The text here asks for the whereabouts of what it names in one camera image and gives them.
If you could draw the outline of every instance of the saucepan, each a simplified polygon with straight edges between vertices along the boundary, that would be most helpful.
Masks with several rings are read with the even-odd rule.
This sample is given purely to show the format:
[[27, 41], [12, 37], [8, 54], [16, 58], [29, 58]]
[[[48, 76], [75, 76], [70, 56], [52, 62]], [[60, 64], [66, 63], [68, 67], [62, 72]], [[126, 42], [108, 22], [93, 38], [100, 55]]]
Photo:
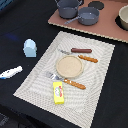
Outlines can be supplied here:
[[120, 21], [121, 21], [122, 27], [125, 30], [128, 30], [128, 5], [122, 7], [119, 10], [119, 16], [120, 16]]
[[78, 7], [82, 3], [82, 0], [79, 2], [78, 0], [60, 0], [57, 2], [59, 15], [65, 19], [74, 18], [78, 13]]
[[83, 25], [93, 25], [98, 22], [100, 12], [94, 7], [83, 7], [78, 11], [78, 16], [74, 19], [71, 19], [65, 24], [69, 24], [74, 20], [77, 20]]

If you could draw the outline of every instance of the yellow butter package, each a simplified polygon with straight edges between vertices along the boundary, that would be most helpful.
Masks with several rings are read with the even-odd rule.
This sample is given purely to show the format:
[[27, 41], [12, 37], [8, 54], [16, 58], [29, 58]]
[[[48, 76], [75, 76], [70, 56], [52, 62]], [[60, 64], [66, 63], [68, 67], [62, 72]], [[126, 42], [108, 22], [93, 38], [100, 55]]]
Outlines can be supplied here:
[[62, 82], [53, 82], [53, 88], [54, 88], [55, 104], [63, 104], [64, 94], [63, 94]]

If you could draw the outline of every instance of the beige placemat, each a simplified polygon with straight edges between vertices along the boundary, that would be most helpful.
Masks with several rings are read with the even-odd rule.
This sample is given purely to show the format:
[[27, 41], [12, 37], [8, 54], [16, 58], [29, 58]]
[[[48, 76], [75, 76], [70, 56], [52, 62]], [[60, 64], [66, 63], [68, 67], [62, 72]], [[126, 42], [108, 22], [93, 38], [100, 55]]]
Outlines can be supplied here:
[[[82, 60], [84, 72], [72, 80], [84, 84], [86, 90], [63, 83], [65, 103], [55, 105], [52, 86], [55, 80], [45, 77], [45, 73], [51, 71], [59, 76], [55, 64], [59, 58], [65, 55], [57, 49], [70, 52], [72, 47], [92, 49], [92, 53], [82, 55], [96, 58], [98, 63]], [[23, 84], [14, 93], [14, 96], [54, 113], [82, 128], [89, 128], [113, 50], [114, 45], [61, 31]]]

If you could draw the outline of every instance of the beige plate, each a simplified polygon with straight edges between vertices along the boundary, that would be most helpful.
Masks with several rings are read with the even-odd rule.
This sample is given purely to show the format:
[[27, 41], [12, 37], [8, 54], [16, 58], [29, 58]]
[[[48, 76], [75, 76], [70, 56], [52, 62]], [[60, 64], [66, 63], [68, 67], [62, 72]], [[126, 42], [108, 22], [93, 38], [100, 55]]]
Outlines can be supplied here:
[[67, 55], [57, 61], [56, 70], [64, 78], [74, 78], [83, 72], [83, 63], [78, 57]]

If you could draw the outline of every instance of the wooden handle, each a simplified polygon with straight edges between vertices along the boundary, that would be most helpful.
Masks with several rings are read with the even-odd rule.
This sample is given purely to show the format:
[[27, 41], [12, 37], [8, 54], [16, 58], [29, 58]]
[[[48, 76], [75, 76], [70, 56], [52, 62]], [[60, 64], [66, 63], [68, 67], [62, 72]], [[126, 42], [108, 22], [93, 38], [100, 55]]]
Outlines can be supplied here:
[[94, 59], [94, 58], [91, 58], [91, 57], [86, 57], [86, 56], [83, 56], [83, 55], [78, 55], [78, 57], [80, 59], [84, 59], [84, 60], [91, 61], [91, 62], [94, 62], [94, 63], [97, 63], [98, 62], [97, 59]]
[[68, 80], [68, 79], [64, 79], [64, 82], [67, 83], [67, 84], [70, 84], [72, 86], [75, 86], [77, 88], [80, 88], [80, 89], [86, 89], [86, 87], [84, 85], [76, 83], [76, 82]]

